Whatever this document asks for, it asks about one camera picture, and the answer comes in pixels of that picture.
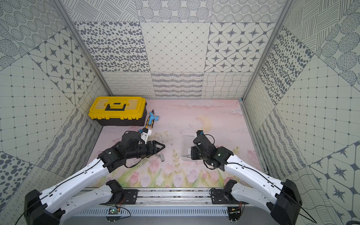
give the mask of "black cable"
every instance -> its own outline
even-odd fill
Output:
[[[40,198],[39,200],[37,200],[34,204],[32,204],[30,207],[28,207],[18,218],[18,220],[16,221],[15,225],[17,225],[17,223],[19,222],[20,218],[29,210],[29,208],[33,207],[33,205],[35,205],[36,203],[38,203],[39,201],[43,200],[45,197],[47,197],[47,195],[45,195],[44,197]]]
[[[103,205],[103,206],[110,206],[110,207],[114,207],[114,206],[112,206],[112,205],[107,205],[107,204],[101,204],[101,205]],[[130,213],[130,211],[127,209],[127,208],[124,208],[124,207],[121,207],[121,206],[117,206],[117,205],[115,205],[115,208],[117,208],[117,209],[119,209],[119,208],[123,208],[123,209],[125,209],[126,211],[128,211],[129,212],[129,216],[127,216],[127,217],[123,217],[123,218],[120,218],[119,220],[121,220],[121,219],[125,219],[125,218],[129,218],[130,216],[131,216],[131,213]]]
[[[205,136],[206,136],[206,135],[211,136],[211,137],[214,139],[214,143],[213,143],[213,144],[215,144],[215,138],[214,138],[211,134],[205,134]]]
[[[207,165],[206,165],[206,163],[205,163],[205,160],[204,160],[204,165],[206,166],[206,168],[208,168],[209,170],[214,170],[214,169],[217,169],[217,168],[209,168]]]
[[[238,163],[236,163],[236,162],[229,162],[228,164],[237,164],[237,165],[239,165],[239,166],[241,166],[241,167],[243,167],[243,168],[250,169],[250,170],[255,171],[255,172],[257,172],[258,174],[260,174],[265,180],[267,180],[269,183],[271,183],[272,185],[274,185],[274,186],[275,186],[277,189],[279,189],[282,193],[286,194],[286,196],[289,197],[293,202],[295,202],[298,206],[300,206],[300,208],[301,208],[302,210],[304,210],[304,212],[306,212],[306,214],[308,214],[308,215],[311,217],[312,220],[309,219],[309,218],[307,218],[307,217],[304,216],[304,215],[301,215],[301,214],[299,213],[300,216],[303,216],[303,217],[307,218],[308,220],[310,220],[311,222],[314,222],[314,223],[317,224],[317,222],[315,221],[315,219],[314,219],[299,203],[297,203],[297,201],[295,201],[293,198],[291,198],[287,193],[283,192],[283,190],[281,190],[281,189],[280,189],[278,186],[276,186],[273,182],[271,182],[271,181],[268,180],[266,177],[264,177],[261,173],[259,173],[258,171],[254,170],[254,169],[252,169],[252,168],[250,168],[250,167],[247,167],[247,166],[238,164]]]
[[[134,164],[134,165],[132,165],[132,166],[129,166],[129,167],[128,167],[128,166],[126,165],[126,163],[125,163],[124,167],[126,167],[126,168],[133,168],[133,167],[135,167],[137,164],[139,164],[139,162],[141,162],[141,160],[142,160],[142,159],[140,159],[136,164]]]
[[[96,166],[96,165],[101,161],[101,159],[99,159],[99,161],[98,161],[97,163],[95,163],[95,165],[93,165],[93,166],[90,167],[89,169],[85,170],[85,172],[88,171],[88,170],[90,170],[90,169],[92,169],[94,166]],[[75,178],[75,177],[77,177],[77,176],[79,176],[79,175],[81,175],[81,174],[83,174],[83,173],[84,173],[84,172],[81,172],[81,173],[79,173],[79,174],[71,177],[70,179],[63,181],[63,182],[60,183],[57,187],[55,187],[52,191],[50,191],[50,193],[49,193],[48,195],[50,195],[53,191],[55,191],[55,190],[56,190],[58,187],[60,187],[60,185],[62,185],[63,183],[65,183],[65,182],[67,182],[67,181],[69,181],[69,180],[71,180],[71,179],[73,179],[73,178]]]
[[[89,169],[87,169],[87,170],[85,170],[85,171],[90,170],[91,168],[93,168],[94,166],[96,166],[100,161],[101,161],[101,159],[100,159],[97,163],[95,163],[95,165],[93,165],[92,167],[90,167]],[[46,196],[42,197],[42,198],[41,198],[40,200],[38,200],[38,201],[41,201],[41,200],[43,200],[45,197],[49,196],[53,191],[55,191],[55,190],[56,190],[60,185],[62,185],[63,183],[65,183],[65,182],[67,182],[67,181],[69,181],[69,180],[71,180],[71,179],[73,179],[73,178],[75,178],[75,177],[77,177],[78,175],[83,174],[83,173],[84,173],[84,172],[81,172],[81,173],[73,176],[72,178],[70,178],[70,179],[62,182],[62,183],[59,184],[57,187],[55,187],[52,191],[50,191],[49,194],[47,194]],[[24,215],[25,212],[28,211],[28,209],[31,208],[33,205],[35,205],[38,201],[36,201],[34,204],[32,204],[30,207],[28,207],[28,208],[21,214],[21,216]]]
[[[212,189],[215,189],[215,190],[216,190],[216,188],[210,188],[210,190],[209,190],[209,195],[210,195],[210,196],[212,196],[212,194],[211,194],[211,190],[212,190]]]

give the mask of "dotted pattern tile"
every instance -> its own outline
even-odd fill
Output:
[[[313,55],[296,36],[285,27],[282,28],[259,74],[275,105]]]
[[[276,22],[285,0],[214,0],[213,22]]]
[[[210,22],[213,0],[135,0],[141,22]]]
[[[76,22],[102,72],[147,72],[143,33],[136,22]]]
[[[50,1],[3,1],[0,24],[26,51],[65,27]]]
[[[3,211],[8,200],[15,194],[21,183],[29,175],[33,164],[25,162],[4,152],[0,152],[1,195],[0,212]]]

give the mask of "metal base plate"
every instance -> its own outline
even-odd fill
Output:
[[[219,204],[239,204],[238,201],[227,202],[224,198],[224,191],[222,189],[210,189],[211,202],[213,205]]]
[[[138,192],[137,189],[125,189],[125,200],[122,204],[126,205],[135,205],[136,199],[138,198]]]

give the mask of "yellow toolbox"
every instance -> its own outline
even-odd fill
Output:
[[[89,112],[102,126],[144,126],[146,115],[141,97],[97,97]]]

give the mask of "pink floor mat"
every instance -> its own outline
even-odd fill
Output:
[[[229,179],[244,183],[239,178],[221,171],[209,170],[201,160],[191,161],[182,156],[188,153],[197,130],[211,134],[216,147],[224,146],[242,160],[260,170],[239,101],[237,100],[147,100],[147,110],[154,109],[159,121],[154,122],[149,140],[166,145],[161,151],[165,161],[152,156],[133,168],[119,167],[93,183],[99,187],[109,180],[117,180],[123,187],[223,187]],[[138,126],[105,126],[99,136],[89,162],[100,152],[121,140],[127,130]],[[130,159],[127,166],[138,159]]]

